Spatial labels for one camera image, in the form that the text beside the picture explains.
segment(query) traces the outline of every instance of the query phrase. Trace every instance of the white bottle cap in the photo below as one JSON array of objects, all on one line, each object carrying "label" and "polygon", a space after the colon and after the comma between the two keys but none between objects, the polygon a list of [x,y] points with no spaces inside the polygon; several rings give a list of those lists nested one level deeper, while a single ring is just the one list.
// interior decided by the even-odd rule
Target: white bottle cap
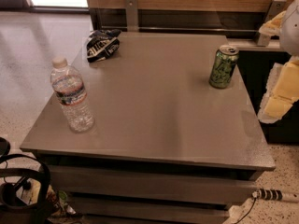
[{"label": "white bottle cap", "polygon": [[59,69],[59,68],[66,67],[67,66],[67,61],[66,61],[65,57],[59,56],[59,57],[55,57],[52,60],[52,64],[53,64],[54,68]]}]

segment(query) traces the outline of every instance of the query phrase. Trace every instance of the concrete floor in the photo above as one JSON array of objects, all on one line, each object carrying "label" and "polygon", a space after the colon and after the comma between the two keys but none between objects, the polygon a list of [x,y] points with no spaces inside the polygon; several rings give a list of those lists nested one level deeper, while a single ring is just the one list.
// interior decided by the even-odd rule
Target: concrete floor
[{"label": "concrete floor", "polygon": [[[85,46],[91,29],[88,15],[0,12],[0,136],[19,147],[52,95],[51,59],[63,55],[72,63]],[[299,146],[271,145],[274,172],[264,173],[257,185],[299,193]],[[234,206],[225,224],[235,223],[250,208],[251,199]],[[258,200],[240,223],[299,223],[299,203]]]}]

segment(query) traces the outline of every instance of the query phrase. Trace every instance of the bottle label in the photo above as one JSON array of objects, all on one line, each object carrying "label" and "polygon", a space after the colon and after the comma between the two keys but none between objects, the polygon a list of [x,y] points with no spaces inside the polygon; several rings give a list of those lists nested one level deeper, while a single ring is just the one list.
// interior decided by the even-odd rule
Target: bottle label
[{"label": "bottle label", "polygon": [[87,95],[82,79],[76,75],[60,77],[52,86],[62,105],[77,105],[84,101]]}]

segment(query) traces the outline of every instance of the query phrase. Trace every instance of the clear plastic bottle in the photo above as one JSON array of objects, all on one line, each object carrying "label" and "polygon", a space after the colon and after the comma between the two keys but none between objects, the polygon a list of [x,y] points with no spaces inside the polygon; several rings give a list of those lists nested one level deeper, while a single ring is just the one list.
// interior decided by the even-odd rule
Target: clear plastic bottle
[{"label": "clear plastic bottle", "polygon": [[76,68],[67,64],[66,58],[54,58],[52,64],[50,83],[71,130],[88,131],[94,124],[94,117],[81,74]]}]

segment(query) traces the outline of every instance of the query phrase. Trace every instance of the green can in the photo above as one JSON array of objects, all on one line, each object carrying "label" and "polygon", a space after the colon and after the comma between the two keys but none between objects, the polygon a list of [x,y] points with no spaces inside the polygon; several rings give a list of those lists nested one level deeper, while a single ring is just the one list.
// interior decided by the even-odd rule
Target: green can
[{"label": "green can", "polygon": [[216,52],[209,84],[215,88],[226,88],[231,82],[238,58],[238,48],[229,45],[221,46]]}]

